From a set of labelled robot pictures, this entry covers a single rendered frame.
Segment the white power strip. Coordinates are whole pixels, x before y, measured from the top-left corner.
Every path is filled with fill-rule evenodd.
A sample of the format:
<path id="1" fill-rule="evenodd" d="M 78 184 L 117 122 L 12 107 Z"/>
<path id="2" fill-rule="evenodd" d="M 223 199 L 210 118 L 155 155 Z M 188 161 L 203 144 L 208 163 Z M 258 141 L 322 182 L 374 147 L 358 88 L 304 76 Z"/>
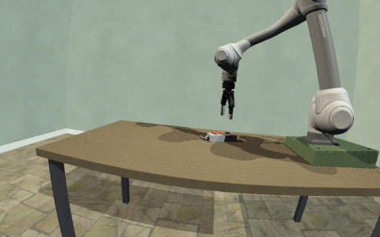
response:
<path id="1" fill-rule="evenodd" d="M 237 141 L 237 135 L 231 132 L 207 132 L 207 136 L 202 138 L 209 140 L 211 143 Z"/>

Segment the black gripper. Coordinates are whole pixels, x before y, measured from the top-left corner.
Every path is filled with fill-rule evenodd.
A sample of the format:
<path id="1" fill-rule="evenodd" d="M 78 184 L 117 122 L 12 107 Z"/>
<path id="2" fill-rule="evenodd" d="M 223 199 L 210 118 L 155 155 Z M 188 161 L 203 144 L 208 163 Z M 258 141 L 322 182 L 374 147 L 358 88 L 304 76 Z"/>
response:
<path id="1" fill-rule="evenodd" d="M 227 119 L 233 119 L 233 107 L 235 107 L 234 104 L 234 91 L 232 89 L 235 88 L 235 83 L 230 82 L 223 82 L 223 96 L 221 99 L 221 112 L 220 115 L 225 115 L 225 109 L 226 109 L 226 101 L 228 99 L 228 117 Z M 222 101 L 223 100 L 223 101 Z"/>

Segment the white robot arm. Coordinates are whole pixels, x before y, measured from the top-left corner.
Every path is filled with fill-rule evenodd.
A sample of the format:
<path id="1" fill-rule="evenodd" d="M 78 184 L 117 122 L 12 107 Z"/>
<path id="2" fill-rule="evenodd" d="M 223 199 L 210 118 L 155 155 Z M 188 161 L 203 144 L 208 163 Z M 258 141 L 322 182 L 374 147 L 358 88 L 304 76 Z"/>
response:
<path id="1" fill-rule="evenodd" d="M 293 7 L 273 26 L 238 43 L 219 47 L 214 53 L 214 60 L 222 68 L 223 82 L 237 82 L 238 64 L 247 49 L 307 21 L 320 91 L 310 102 L 308 132 L 301 139 L 312 145 L 340 146 L 333 135 L 345 133 L 351 128 L 354 124 L 354 109 L 347 91 L 340 85 L 327 10 L 328 0 L 295 0 Z"/>

